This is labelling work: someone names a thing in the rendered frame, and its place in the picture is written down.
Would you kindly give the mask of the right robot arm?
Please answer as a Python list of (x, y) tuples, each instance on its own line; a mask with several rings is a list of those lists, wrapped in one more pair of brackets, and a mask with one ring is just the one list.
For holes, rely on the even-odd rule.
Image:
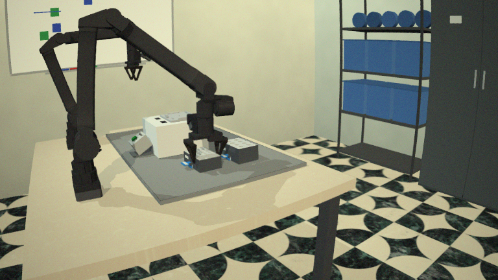
[(200, 99), (196, 103), (196, 113), (187, 114), (187, 124), (194, 133), (197, 134), (197, 117), (206, 118), (208, 121), (213, 114), (216, 117), (234, 114), (233, 97), (215, 95), (217, 85), (210, 77), (189, 65), (131, 20), (126, 19), (118, 9), (104, 9), (79, 18), (78, 29), (78, 132), (73, 148), (74, 160), (71, 162), (75, 193), (101, 189), (97, 169), (93, 162), (93, 159), (102, 151), (93, 131), (95, 130), (95, 62), (98, 29), (111, 29), (116, 36), (185, 82), (185, 85), (196, 92), (196, 98)]

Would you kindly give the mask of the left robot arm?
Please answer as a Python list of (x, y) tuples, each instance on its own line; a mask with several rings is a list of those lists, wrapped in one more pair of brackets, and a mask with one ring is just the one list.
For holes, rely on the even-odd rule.
[[(69, 34), (65, 34), (69, 33)], [(72, 96), (70, 88), (66, 82), (65, 76), (62, 72), (60, 64), (58, 63), (57, 57), (55, 55), (55, 51), (53, 48), (62, 45), (63, 43), (71, 44), (78, 43), (78, 31), (74, 32), (65, 32), (56, 33), (54, 36), (51, 36), (43, 48), (40, 48), (40, 54), (42, 53), (43, 59), (47, 65), (47, 68), (51, 74), (53, 82), (57, 88), (60, 98), (64, 104), (67, 114), (67, 148), (74, 148), (75, 136), (77, 134), (77, 104)], [(111, 29), (98, 29), (97, 31), (97, 40), (107, 40), (112, 38), (119, 38), (115, 35), (115, 32)], [(69, 40), (71, 40), (69, 42)], [(141, 60), (141, 57), (144, 59), (151, 61), (150, 58), (145, 56), (140, 51), (134, 51), (134, 61)]]

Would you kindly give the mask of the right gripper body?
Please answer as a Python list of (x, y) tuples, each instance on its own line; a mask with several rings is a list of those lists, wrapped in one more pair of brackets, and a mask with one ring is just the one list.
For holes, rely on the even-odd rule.
[(224, 137), (222, 132), (214, 130), (213, 117), (210, 117), (207, 121), (206, 118), (197, 118), (197, 134), (194, 132), (189, 132), (189, 138), (184, 139), (184, 142), (190, 144), (194, 143), (196, 140), (207, 139), (209, 142), (228, 140)]

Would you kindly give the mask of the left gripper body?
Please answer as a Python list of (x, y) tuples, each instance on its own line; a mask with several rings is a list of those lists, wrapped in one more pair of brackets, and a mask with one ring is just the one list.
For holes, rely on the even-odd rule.
[(139, 66), (139, 63), (141, 63), (141, 60), (134, 61), (134, 51), (137, 50), (132, 50), (132, 51), (127, 51), (127, 67), (133, 67), (133, 66)]

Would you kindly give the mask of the white box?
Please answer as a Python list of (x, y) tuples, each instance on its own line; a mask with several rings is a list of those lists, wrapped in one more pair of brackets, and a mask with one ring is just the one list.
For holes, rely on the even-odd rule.
[[(184, 139), (188, 139), (187, 124), (188, 111), (175, 111), (153, 117), (144, 117), (143, 132), (139, 132), (128, 142), (134, 150), (132, 157), (154, 154), (158, 158), (165, 158), (183, 154), (186, 151)], [(194, 141), (196, 148), (209, 149), (208, 139)]]

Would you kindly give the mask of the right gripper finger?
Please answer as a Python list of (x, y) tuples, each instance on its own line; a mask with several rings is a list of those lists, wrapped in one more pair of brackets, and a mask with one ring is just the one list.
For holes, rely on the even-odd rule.
[[(191, 156), (192, 162), (195, 163), (195, 160), (196, 160), (196, 144), (194, 144), (194, 143), (188, 144), (188, 143), (184, 142), (184, 145), (185, 145), (186, 149), (188, 150), (188, 152), (189, 152), (189, 154)], [(191, 152), (191, 150), (192, 150), (192, 152)], [(193, 156), (192, 156), (192, 154), (193, 154)]]
[[(222, 154), (222, 151), (224, 150), (224, 147), (226, 146), (228, 140), (223, 140), (223, 141), (214, 141), (215, 142), (215, 151), (216, 154), (220, 155)], [(219, 143), (220, 143), (220, 150), (219, 150)]]

